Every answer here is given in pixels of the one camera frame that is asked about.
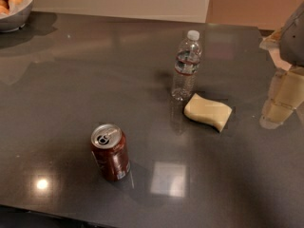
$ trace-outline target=soda can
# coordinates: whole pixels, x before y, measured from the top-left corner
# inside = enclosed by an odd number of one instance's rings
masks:
[[[91,142],[92,154],[106,180],[118,181],[129,172],[125,135],[117,125],[98,126],[92,133]]]

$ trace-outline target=water bottle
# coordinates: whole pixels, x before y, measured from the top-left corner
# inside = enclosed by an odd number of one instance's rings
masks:
[[[199,38],[198,31],[189,30],[180,43],[171,88],[171,95],[178,101],[187,101],[192,96],[202,51]]]

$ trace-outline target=sponge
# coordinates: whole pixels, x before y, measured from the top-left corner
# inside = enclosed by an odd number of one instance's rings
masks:
[[[232,109],[223,103],[207,100],[194,94],[183,110],[187,118],[215,127],[221,132],[226,125]]]

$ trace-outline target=wall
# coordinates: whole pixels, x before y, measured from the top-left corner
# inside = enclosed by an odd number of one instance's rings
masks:
[[[302,1],[304,0],[210,0],[206,20],[209,23],[278,29]]]
[[[35,0],[33,10],[205,22],[208,4],[209,0]]]

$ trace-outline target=bowl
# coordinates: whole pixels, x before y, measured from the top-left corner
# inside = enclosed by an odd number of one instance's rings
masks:
[[[22,28],[29,18],[34,0],[30,0],[28,5],[20,11],[0,18],[0,32],[11,32]]]

